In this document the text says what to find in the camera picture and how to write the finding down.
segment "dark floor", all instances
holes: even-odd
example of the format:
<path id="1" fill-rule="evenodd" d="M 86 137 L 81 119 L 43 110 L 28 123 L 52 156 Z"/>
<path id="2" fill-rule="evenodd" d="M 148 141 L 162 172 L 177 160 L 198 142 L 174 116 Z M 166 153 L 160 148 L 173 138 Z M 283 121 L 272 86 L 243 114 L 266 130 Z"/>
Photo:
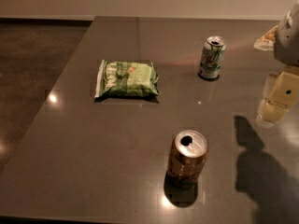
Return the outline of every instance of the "dark floor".
<path id="1" fill-rule="evenodd" d="M 0 174 L 89 25 L 0 20 Z"/>

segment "can lid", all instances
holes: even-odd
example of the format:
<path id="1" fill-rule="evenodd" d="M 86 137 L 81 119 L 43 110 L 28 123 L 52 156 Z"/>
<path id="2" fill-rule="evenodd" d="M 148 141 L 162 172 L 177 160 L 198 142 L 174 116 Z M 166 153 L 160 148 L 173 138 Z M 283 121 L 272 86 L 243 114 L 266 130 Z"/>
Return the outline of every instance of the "can lid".
<path id="1" fill-rule="evenodd" d="M 224 38 L 222 38 L 221 36 L 218 35 L 214 35 L 214 36 L 210 36 L 207 39 L 207 42 L 212 45 L 212 46 L 216 46 L 216 47 L 223 47 L 226 44 L 226 41 Z"/>
<path id="2" fill-rule="evenodd" d="M 203 135 L 196 131 L 180 132 L 175 140 L 178 151 L 189 158 L 197 158 L 206 153 L 207 142 Z"/>

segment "can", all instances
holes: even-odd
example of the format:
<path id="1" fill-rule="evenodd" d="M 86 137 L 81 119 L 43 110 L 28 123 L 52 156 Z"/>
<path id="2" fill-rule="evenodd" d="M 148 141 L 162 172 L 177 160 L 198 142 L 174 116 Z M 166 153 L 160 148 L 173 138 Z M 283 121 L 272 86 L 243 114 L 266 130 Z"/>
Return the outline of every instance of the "can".
<path id="1" fill-rule="evenodd" d="M 217 35 L 209 37 L 203 47 L 198 76 L 209 81 L 218 79 L 225 50 L 224 38 Z"/>
<path id="2" fill-rule="evenodd" d="M 173 139 L 167 175 L 175 186 L 189 189 L 197 183 L 206 158 L 205 137 L 196 131 L 182 131 Z"/>

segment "wall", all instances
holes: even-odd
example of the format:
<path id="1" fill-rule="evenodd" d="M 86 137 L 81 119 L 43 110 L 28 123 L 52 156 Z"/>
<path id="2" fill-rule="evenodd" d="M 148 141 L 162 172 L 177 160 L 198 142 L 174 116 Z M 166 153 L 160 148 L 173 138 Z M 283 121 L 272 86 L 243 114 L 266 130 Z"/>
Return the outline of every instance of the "wall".
<path id="1" fill-rule="evenodd" d="M 297 0 L 0 0 L 0 17 L 92 20 L 96 15 L 280 20 Z"/>

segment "green chip bag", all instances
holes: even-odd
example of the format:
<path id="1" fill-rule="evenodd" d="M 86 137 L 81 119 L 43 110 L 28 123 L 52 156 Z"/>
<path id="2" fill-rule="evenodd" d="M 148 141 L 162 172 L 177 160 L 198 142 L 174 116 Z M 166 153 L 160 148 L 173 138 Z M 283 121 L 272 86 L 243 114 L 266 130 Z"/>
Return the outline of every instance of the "green chip bag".
<path id="1" fill-rule="evenodd" d="M 158 74 L 146 63 L 101 62 L 97 76 L 95 98 L 101 96 L 159 95 Z"/>

